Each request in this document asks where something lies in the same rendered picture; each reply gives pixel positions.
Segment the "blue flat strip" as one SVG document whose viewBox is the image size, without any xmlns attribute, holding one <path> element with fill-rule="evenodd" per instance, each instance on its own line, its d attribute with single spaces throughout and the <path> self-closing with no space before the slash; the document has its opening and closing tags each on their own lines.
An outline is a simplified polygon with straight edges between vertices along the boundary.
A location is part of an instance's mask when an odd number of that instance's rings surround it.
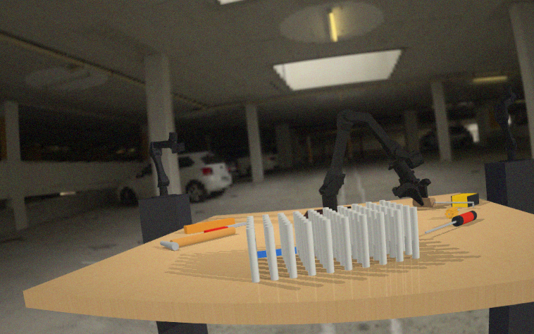
<svg viewBox="0 0 534 334">
<path fill-rule="evenodd" d="M 295 250 L 295 254 L 296 254 L 297 253 L 296 247 L 294 248 L 294 250 Z M 267 257 L 266 256 L 266 251 L 257 252 L 257 255 L 258 255 L 258 258 Z M 276 250 L 276 256 L 281 256 L 281 255 L 282 255 L 282 250 L 281 249 L 277 249 Z"/>
</svg>

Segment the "orange rectangular bar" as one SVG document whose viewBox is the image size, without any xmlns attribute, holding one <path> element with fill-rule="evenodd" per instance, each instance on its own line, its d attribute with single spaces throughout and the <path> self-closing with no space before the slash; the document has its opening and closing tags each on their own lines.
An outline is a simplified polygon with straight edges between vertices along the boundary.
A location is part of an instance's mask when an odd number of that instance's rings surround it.
<svg viewBox="0 0 534 334">
<path fill-rule="evenodd" d="M 224 227 L 227 225 L 233 225 L 233 224 L 235 224 L 234 218 L 226 218 L 226 219 L 221 219 L 217 221 L 210 221 L 207 223 L 196 223 L 192 225 L 186 225 L 183 227 L 184 227 L 185 234 L 190 234 L 190 233 L 193 234 L 193 233 L 203 232 L 204 230 L 209 230 L 212 228 L 221 228 L 221 227 Z"/>
</svg>

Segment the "yellow screwdriver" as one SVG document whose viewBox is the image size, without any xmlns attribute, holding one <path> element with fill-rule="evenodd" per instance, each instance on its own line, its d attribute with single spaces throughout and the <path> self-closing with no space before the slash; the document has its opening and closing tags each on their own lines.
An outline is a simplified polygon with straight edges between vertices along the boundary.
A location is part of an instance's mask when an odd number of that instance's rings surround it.
<svg viewBox="0 0 534 334">
<path fill-rule="evenodd" d="M 445 215 L 447 217 L 449 217 L 449 219 L 451 219 L 451 218 L 453 218 L 453 217 L 458 215 L 458 211 L 459 211 L 458 208 L 453 207 L 453 208 L 450 208 L 450 209 L 446 210 Z"/>
</svg>

